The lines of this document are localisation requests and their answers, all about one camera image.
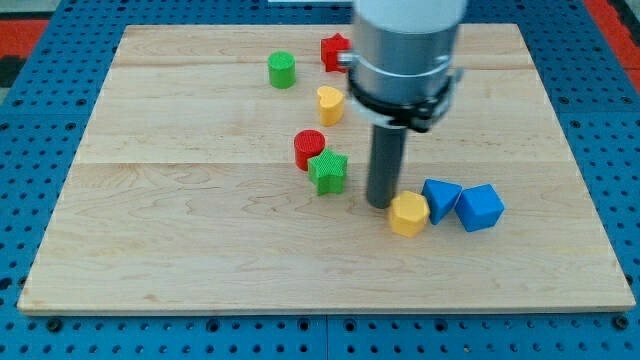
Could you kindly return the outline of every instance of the green block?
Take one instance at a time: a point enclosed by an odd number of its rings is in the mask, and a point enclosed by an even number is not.
[[[296,60],[286,51],[276,51],[269,56],[269,82],[278,89],[286,89],[296,83]]]
[[[308,160],[309,180],[316,185],[318,195],[342,194],[347,176],[347,156],[325,148],[320,155]]]

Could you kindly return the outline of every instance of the red surface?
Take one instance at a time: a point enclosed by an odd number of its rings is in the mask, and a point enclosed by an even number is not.
[[[301,170],[307,171],[307,160],[320,155],[324,149],[324,135],[316,130],[303,130],[293,139],[293,147],[296,150],[296,165]]]
[[[346,72],[347,69],[338,66],[338,53],[348,50],[350,47],[351,41],[339,33],[330,38],[320,40],[320,58],[324,63],[324,70],[326,72]]]
[[[637,91],[640,91],[640,48],[631,38],[629,29],[620,22],[618,12],[607,0],[584,0],[602,35],[627,71]]]
[[[0,20],[0,57],[28,58],[48,24],[49,20]]]

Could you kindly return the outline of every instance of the red cylinder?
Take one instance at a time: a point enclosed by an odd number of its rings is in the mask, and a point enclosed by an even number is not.
[[[296,150],[296,165],[301,170],[307,171],[307,160],[320,155],[324,150],[324,135],[316,130],[303,130],[293,139],[293,147]]]

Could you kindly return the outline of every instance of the yellow block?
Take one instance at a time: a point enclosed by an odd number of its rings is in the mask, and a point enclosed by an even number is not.
[[[414,237],[424,229],[429,213],[429,205],[424,196],[403,191],[391,200],[391,230],[406,237]]]
[[[331,86],[318,88],[318,113],[324,126],[335,125],[344,114],[344,94]]]

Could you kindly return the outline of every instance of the blue cube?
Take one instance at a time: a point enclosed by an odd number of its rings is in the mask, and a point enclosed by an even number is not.
[[[494,226],[503,211],[504,203],[490,184],[464,190],[456,205],[456,213],[468,232]]]
[[[427,179],[422,187],[422,196],[427,198],[429,204],[429,220],[433,225],[438,225],[456,205],[462,186],[445,181]]]

